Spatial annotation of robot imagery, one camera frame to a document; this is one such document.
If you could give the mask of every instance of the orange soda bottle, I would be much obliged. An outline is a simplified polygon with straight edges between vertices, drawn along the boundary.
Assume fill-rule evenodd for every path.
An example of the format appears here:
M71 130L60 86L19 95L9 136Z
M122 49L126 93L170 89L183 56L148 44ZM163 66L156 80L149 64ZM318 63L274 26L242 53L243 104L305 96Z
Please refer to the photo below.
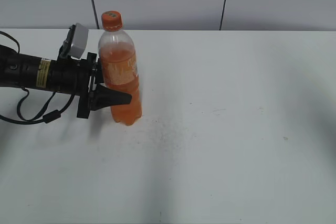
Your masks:
M105 12L101 19L105 32L99 40L99 56L105 85L132 95L130 104L112 106L111 113L116 122L132 125L142 115L133 40L122 29L119 12Z

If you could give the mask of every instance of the sticker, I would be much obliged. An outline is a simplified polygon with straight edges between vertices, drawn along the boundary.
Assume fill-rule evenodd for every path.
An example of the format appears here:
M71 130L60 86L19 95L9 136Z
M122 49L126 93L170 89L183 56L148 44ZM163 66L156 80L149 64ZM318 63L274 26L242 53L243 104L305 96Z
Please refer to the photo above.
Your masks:
M125 61L106 62L102 60L104 79L107 84L123 85L133 81L138 76L135 54Z
M48 72L51 60L41 59L40 65L38 66L38 72L36 77L36 87L45 88L47 84Z

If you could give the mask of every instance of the table surface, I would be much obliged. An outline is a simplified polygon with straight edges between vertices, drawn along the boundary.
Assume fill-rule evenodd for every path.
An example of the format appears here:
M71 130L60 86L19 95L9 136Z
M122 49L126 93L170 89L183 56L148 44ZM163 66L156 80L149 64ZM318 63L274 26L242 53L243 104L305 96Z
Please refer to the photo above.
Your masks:
M4 31L51 59L68 32ZM143 117L77 119L75 99L50 124L1 121L0 223L336 222L336 33L129 34ZM0 113L14 117L24 94L1 88ZM49 95L33 91L23 114Z

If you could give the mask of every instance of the yellow label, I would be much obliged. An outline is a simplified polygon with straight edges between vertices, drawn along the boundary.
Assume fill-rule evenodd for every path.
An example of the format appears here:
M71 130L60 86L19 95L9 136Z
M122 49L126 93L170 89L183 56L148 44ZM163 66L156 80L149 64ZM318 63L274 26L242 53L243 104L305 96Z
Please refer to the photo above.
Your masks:
M102 62L105 81L112 85L123 85L138 75L135 54L128 60L120 62Z
M41 59L40 65L38 66L38 72L36 77L36 87L45 88L47 84L48 72L51 61L48 59Z

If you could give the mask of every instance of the orange liquid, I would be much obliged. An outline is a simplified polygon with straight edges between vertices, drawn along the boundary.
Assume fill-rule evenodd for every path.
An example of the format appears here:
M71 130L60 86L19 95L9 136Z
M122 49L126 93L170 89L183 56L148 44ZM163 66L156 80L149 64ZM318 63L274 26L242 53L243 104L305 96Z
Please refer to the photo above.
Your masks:
M123 43L119 44L120 46L117 48L109 45L101 48L100 59L106 86L110 89L132 95L132 101L130 104L111 107L113 119L116 122L121 122L125 125L132 125L142 116L139 93L139 76L136 70L133 72L132 76L128 75L125 77L123 74L120 74L118 76L118 82L123 84L115 84L115 81L111 78L111 71L114 71L114 73L124 73L124 69L121 68L120 63L123 64L124 62L128 62L130 59L135 60L135 50L132 45Z

